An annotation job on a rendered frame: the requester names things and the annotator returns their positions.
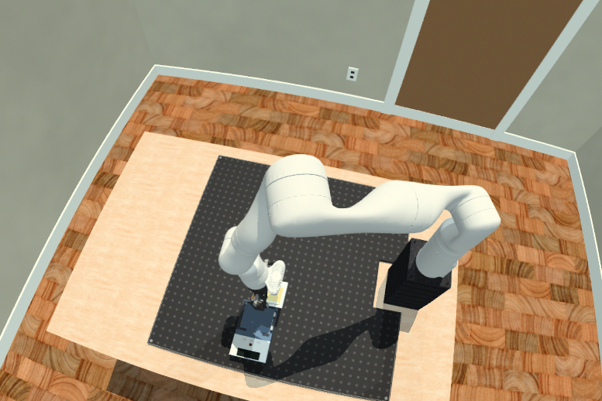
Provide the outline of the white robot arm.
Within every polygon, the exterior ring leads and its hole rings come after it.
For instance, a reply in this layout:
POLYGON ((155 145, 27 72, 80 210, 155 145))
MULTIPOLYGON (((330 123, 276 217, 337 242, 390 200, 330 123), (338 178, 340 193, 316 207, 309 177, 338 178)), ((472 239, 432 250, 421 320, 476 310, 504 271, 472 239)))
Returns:
POLYGON ((225 272, 238 275, 248 288, 259 290, 267 285, 268 292, 276 296, 285 264, 276 261, 268 268, 260 258, 276 234, 292 238, 414 234, 429 229, 444 208, 452 217, 441 223, 416 256, 418 270, 430 278, 447 275, 460 258, 499 227, 501 218, 482 187, 391 180, 352 207, 337 208, 332 205, 322 162, 305 154, 285 156, 267 170, 244 219, 226 232, 218 263, 225 272))

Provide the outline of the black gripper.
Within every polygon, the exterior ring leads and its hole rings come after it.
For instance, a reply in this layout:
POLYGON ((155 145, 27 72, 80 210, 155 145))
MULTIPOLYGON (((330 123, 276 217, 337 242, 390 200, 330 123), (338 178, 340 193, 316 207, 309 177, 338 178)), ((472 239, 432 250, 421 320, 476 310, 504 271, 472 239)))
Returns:
MULTIPOLYGON (((271 260, 263 259, 263 261, 266 263, 268 268, 273 265, 273 262, 271 260)), ((251 290, 255 296, 255 299, 250 302, 250 305, 255 310, 264 311, 264 308, 269 307, 269 304, 267 303, 267 291, 268 291, 267 285, 265 285, 264 288, 259 289, 259 290, 252 290, 250 288, 249 288, 249 290, 251 290), (261 301, 261 300, 263 300, 263 301, 261 301)))

